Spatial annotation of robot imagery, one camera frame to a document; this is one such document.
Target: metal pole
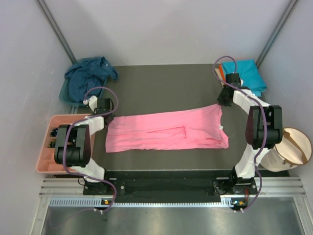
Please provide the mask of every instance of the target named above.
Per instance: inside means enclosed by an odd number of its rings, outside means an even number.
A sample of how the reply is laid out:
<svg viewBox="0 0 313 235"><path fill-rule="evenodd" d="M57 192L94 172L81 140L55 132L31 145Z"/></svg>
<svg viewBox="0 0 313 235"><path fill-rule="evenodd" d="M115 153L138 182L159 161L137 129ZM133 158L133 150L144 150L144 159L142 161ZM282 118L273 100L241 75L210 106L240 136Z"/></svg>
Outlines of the metal pole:
<svg viewBox="0 0 313 235"><path fill-rule="evenodd" d="M268 51L271 49L271 47L273 46L278 34L281 32L283 26L285 25L287 19L289 18L289 16L291 15L292 11L295 9L297 3L299 2L299 0L291 0L286 8L286 10L284 11L284 14L282 15L282 17L280 18L277 26L275 27L274 31L272 32L268 42L266 43L261 55L259 56L259 58L257 59L256 62L256 66L259 67L261 65L261 63L263 62L264 58L266 57Z"/></svg>
<svg viewBox="0 0 313 235"><path fill-rule="evenodd" d="M64 48L65 52L67 53L67 56L69 57L69 59L71 60L72 63L75 63L76 58L75 58L72 50L70 49L67 41L65 40L65 37L63 36L63 33L61 32L59 26L55 22L47 4L45 3L45 0L35 0L35 1L37 2L38 6L41 8L43 14L45 15L46 19L48 20L50 26L52 27L52 29L55 33L55 35L57 36L62 47Z"/></svg>

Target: blue basket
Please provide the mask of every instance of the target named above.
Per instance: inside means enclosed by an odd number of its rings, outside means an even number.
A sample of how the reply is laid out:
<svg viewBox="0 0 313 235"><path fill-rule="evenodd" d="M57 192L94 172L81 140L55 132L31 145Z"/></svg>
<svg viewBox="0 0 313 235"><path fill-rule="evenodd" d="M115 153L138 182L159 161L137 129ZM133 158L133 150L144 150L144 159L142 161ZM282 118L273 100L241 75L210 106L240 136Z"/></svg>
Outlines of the blue basket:
<svg viewBox="0 0 313 235"><path fill-rule="evenodd" d="M105 81L103 83L104 87L105 87L106 83L107 83L107 79L105 79ZM60 94L59 94L60 100L63 103L65 103L65 104L68 104L68 105L71 105L71 106L75 106L75 107L85 106L85 104L83 104L83 103L76 103L71 98L69 98L68 86L69 86L69 79L65 79L64 83L63 83L63 86L61 88ZM97 95L97 97L102 97L103 93L104 93L104 89L101 90L100 95Z"/></svg>

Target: wall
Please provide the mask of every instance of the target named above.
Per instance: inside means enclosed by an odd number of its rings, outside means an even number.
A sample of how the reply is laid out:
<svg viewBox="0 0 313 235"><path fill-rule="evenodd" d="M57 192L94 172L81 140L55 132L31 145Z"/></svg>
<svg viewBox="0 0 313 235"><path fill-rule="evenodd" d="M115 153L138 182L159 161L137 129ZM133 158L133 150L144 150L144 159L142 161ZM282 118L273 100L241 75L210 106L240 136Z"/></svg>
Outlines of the wall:
<svg viewBox="0 0 313 235"><path fill-rule="evenodd" d="M283 108L284 126L302 130L313 143L313 1L301 0L260 66L267 101ZM293 170L313 207L313 161Z"/></svg>
<svg viewBox="0 0 313 235"><path fill-rule="evenodd" d="M34 0L0 7L0 227L30 228L43 175L35 170L50 117L68 113L58 94L66 54Z"/></svg>
<svg viewBox="0 0 313 235"><path fill-rule="evenodd" d="M77 58L113 65L257 59L288 1L46 0Z"/></svg>

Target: brown strap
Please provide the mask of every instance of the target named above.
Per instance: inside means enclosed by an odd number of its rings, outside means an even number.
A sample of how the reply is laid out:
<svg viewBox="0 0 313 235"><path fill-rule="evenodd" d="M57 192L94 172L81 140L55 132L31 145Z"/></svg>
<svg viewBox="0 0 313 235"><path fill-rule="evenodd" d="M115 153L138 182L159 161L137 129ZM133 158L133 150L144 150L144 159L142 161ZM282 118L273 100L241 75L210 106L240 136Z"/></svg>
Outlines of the brown strap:
<svg viewBox="0 0 313 235"><path fill-rule="evenodd" d="M287 132L285 129L283 129L283 137L285 137L291 144L293 144L293 146L295 146L300 152L301 152L301 161L303 162L303 165L308 163L308 159L305 156L305 153L303 152L303 150L300 148L300 146L294 141L294 139L290 136L290 133ZM287 163L291 164L291 165L302 165L302 164L296 164L296 163L292 163L291 161L287 160L282 154L280 154Z"/></svg>

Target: pink cloth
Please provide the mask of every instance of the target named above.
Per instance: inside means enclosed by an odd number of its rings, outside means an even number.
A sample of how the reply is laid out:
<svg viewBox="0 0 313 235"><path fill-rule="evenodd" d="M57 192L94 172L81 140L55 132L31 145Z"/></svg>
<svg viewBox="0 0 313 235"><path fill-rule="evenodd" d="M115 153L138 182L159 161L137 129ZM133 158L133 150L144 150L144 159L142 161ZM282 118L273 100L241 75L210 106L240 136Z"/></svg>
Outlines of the pink cloth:
<svg viewBox="0 0 313 235"><path fill-rule="evenodd" d="M220 105L168 113L115 117L109 124L106 152L129 149L228 148L220 130Z"/></svg>

